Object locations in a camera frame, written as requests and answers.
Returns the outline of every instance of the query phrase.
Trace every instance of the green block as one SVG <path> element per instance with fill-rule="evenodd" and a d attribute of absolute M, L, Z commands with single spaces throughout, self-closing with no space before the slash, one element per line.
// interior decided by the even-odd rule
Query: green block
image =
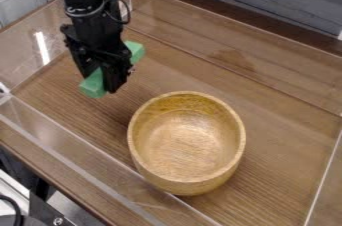
<path fill-rule="evenodd" d="M 124 44 L 132 53 L 131 64 L 136 64 L 144 56 L 144 46 L 132 41 L 125 41 Z M 107 94 L 103 87 L 103 72 L 100 68 L 83 80 L 79 88 L 89 98 L 101 98 Z"/>

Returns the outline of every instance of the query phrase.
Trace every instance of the screw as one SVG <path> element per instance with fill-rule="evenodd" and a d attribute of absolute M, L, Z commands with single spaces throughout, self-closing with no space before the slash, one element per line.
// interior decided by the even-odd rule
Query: screw
<path fill-rule="evenodd" d="M 53 225 L 55 226 L 60 226 L 63 224 L 63 218 L 56 218 L 55 220 L 53 220 Z"/>

